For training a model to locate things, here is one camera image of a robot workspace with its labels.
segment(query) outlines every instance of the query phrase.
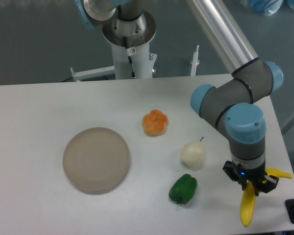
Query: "silver cylinder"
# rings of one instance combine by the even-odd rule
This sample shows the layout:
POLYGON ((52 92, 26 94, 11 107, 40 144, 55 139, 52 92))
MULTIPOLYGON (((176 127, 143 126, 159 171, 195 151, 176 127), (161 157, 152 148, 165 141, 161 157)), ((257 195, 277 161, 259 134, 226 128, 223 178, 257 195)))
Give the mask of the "silver cylinder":
POLYGON ((116 7, 109 0, 84 0, 85 11, 97 21, 110 19, 114 15, 116 7))
POLYGON ((258 57, 222 0, 188 4, 230 73, 258 57))

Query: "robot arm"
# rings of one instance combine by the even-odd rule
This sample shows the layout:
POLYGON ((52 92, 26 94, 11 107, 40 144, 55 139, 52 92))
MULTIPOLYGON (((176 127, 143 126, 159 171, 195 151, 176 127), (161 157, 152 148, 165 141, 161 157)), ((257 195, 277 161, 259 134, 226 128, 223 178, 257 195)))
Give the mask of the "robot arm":
POLYGON ((266 123, 254 102, 283 83, 281 69, 263 63, 220 0, 188 0, 196 19, 210 38, 233 80, 219 88, 198 87, 191 107, 229 140, 232 161, 223 170, 244 190, 247 180, 255 194, 273 190, 278 178, 265 172, 266 123))
MULTIPOLYGON (((154 61, 147 56, 156 27, 152 16, 142 10, 142 0, 78 1, 92 21, 102 24, 112 19, 103 25, 103 34, 112 45, 116 78, 129 78, 130 71, 134 77, 134 67, 138 78, 152 77, 148 64, 154 61), (137 52, 133 58, 130 47, 137 52)), ((278 178, 265 171, 266 123, 253 103, 282 85, 282 71, 273 62, 259 59, 223 1, 188 0, 188 4, 233 76, 219 88, 209 84, 198 87, 191 107, 229 140, 232 161, 227 161, 223 170, 230 179, 243 190, 247 180, 251 181, 256 195, 267 193, 276 187, 278 178)))

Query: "metal pole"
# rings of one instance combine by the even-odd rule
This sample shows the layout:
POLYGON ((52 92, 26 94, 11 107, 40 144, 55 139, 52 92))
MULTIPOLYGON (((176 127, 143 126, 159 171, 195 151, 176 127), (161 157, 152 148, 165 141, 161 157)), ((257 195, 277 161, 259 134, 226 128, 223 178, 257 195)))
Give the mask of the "metal pole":
POLYGON ((258 57, 222 0, 188 4, 230 73, 258 57))

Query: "pepper stem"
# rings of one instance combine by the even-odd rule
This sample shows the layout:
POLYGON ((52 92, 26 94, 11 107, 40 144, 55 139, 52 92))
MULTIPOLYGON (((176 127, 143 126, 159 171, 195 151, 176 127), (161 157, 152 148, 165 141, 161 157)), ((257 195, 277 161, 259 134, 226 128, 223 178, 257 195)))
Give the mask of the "pepper stem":
POLYGON ((181 202, 182 202, 182 200, 183 200, 183 198, 181 198, 181 197, 180 197, 180 198, 177 200, 177 202, 176 202, 176 203, 177 203, 177 204, 179 204, 179 203, 181 203, 181 202))

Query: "blue joint cap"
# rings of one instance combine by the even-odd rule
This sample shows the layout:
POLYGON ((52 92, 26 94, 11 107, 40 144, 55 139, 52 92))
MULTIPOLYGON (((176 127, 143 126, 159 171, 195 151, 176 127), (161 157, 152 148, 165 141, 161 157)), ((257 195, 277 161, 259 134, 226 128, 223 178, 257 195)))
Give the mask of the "blue joint cap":
POLYGON ((243 144, 261 141, 267 130, 263 111, 247 103, 236 104, 227 111, 225 128, 231 138, 243 144))
POLYGON ((82 6, 81 1, 80 1, 80 0, 75 0, 75 4, 77 5, 78 10, 79 10, 79 12, 80 12, 80 15, 81 15, 81 17, 82 17, 84 23, 86 24, 87 28, 95 28, 95 27, 93 26, 93 24, 89 21, 87 15, 86 15, 86 12, 84 11, 84 8, 83 8, 83 6, 82 6))
POLYGON ((191 107, 200 116, 200 107, 206 93, 214 86, 204 84, 196 88, 191 96, 191 107))
POLYGON ((123 4, 127 4, 129 2, 131 2, 132 0, 109 0, 109 2, 113 5, 123 5, 123 4))
POLYGON ((265 64, 269 66, 269 68, 271 69, 271 72, 272 72, 273 86, 272 86, 271 92, 274 92, 274 91, 278 90, 283 84, 283 72, 280 69, 280 67, 272 61, 267 61, 267 62, 265 62, 265 64))

